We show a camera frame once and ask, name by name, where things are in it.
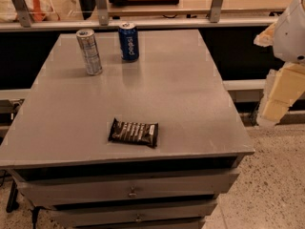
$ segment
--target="gray tabletop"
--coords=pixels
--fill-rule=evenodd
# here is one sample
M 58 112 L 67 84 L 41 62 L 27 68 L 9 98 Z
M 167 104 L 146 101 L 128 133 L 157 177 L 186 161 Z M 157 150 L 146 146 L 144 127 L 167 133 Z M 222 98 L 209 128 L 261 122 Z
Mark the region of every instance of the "gray tabletop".
M 0 167 L 254 152 L 197 30 L 141 31 L 132 63 L 120 58 L 117 32 L 95 36 L 97 76 L 86 74 L 75 34 L 60 36 L 0 148 Z M 115 117 L 159 123 L 157 147 L 109 142 Z

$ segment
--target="soda can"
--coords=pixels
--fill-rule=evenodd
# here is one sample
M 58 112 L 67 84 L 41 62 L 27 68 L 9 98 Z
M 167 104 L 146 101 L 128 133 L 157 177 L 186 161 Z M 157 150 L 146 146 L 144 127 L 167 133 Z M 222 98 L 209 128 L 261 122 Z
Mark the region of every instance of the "soda can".
M 139 57 L 139 43 L 137 28 L 134 23 L 125 22 L 119 26 L 118 35 L 122 59 L 134 61 Z
M 76 32 L 76 37 L 83 54 L 87 74 L 97 75 L 101 73 L 102 65 L 95 41 L 94 31 L 91 29 L 82 29 Z

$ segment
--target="floor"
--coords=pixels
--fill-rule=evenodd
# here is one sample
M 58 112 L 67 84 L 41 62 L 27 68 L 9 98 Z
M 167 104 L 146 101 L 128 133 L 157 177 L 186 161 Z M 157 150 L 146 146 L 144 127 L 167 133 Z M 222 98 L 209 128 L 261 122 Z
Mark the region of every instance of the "floor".
M 305 225 L 305 114 L 287 114 L 272 129 L 252 126 L 242 116 L 255 154 L 240 164 L 241 174 L 202 229 L 303 229 Z M 6 212 L 11 180 L 0 187 L 0 229 L 31 228 L 30 207 Z M 37 229 L 63 228 L 41 211 Z

